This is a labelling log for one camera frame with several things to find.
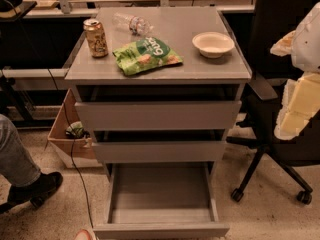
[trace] brown box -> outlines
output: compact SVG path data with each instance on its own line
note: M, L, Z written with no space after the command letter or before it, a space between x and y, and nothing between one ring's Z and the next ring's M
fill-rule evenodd
M69 89L61 106L57 118L51 128L48 141L51 143L61 160L68 168L73 168L73 161L77 167L97 167L101 166L96 160L92 149L92 139L68 139L66 129L76 121L80 121L75 109L76 100Z

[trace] green snack bag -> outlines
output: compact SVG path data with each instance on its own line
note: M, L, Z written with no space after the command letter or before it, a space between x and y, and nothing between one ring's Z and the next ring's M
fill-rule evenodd
M181 63L181 57L155 37L146 37L113 51L126 76L152 68Z

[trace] office chair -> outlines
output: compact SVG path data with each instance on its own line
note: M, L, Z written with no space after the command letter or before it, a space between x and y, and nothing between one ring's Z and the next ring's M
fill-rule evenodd
M282 79L296 80L302 71L292 66L291 57L278 57L270 54L270 48L298 26L305 15L320 0L256 0L250 39L244 52L248 64L254 73L253 80L245 88L243 109L247 112L240 127L252 127L256 139L228 137L233 144L245 145L257 149L254 159L240 185L231 194L239 202L243 197L252 174L262 156L268 154L303 189L297 200L310 204L312 188L293 169L296 166L320 164L318 140L320 134L320 113L318 112L298 137L282 141L274 136L278 112L281 109L283 94ZM271 86L271 80L277 78L278 86Z

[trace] gray pants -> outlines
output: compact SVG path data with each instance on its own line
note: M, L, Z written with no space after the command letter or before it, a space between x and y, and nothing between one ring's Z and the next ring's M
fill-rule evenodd
M0 174L13 186L23 187L41 175L29 151L23 146L13 123L0 114Z

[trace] plastic bottle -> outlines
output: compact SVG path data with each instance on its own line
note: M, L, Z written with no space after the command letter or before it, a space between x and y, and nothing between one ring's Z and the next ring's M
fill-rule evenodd
M151 31L150 23L138 16L116 12L112 19L117 28L129 30L134 35L145 35Z

